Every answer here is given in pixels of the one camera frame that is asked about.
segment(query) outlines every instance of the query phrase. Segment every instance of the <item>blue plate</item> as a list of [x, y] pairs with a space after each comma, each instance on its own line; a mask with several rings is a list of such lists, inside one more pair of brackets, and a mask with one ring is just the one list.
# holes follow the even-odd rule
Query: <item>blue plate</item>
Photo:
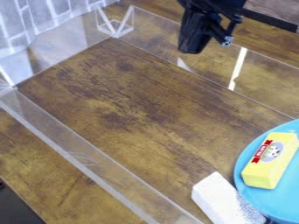
[[259, 145], [267, 138], [269, 132], [299, 133], [299, 120], [293, 120], [265, 132], [241, 152], [233, 171], [235, 184], [239, 194], [247, 202], [272, 221], [287, 224], [299, 223], [299, 152], [288, 164], [284, 175], [273, 190], [247, 186], [240, 173], [255, 154]]

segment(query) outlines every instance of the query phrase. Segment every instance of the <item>label on yellow box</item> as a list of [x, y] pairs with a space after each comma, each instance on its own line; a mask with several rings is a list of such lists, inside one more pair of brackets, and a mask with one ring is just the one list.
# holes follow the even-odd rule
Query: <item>label on yellow box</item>
[[269, 133], [241, 171], [245, 184], [275, 189], [296, 149], [295, 133]]

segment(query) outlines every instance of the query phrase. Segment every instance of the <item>yellow box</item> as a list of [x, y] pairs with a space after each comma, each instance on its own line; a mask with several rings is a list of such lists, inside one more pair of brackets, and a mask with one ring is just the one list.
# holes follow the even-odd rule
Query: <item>yellow box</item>
[[241, 171], [245, 184], [275, 189], [296, 148], [297, 137], [295, 133], [269, 133]]

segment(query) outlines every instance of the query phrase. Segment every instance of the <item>white block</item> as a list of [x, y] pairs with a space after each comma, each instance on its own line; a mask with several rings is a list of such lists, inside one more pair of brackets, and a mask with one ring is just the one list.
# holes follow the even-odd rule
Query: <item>white block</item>
[[229, 182], [213, 172], [193, 187], [191, 198], [215, 224], [263, 224], [261, 213], [244, 201]]

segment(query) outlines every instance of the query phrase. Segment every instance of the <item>wooden table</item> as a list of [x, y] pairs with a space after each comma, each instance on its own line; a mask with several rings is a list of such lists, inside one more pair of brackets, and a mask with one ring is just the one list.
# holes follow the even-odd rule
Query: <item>wooden table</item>
[[[131, 3], [176, 20], [183, 12], [164, 1], [125, 1], [116, 7]], [[267, 42], [271, 35], [283, 36], [279, 49]], [[297, 65], [291, 33], [245, 20], [236, 36], [240, 44]], [[215, 171], [232, 183], [245, 145], [289, 121], [112, 38], [18, 91], [204, 223], [192, 185]], [[48, 223], [143, 222], [4, 111], [0, 119], [1, 176]]]

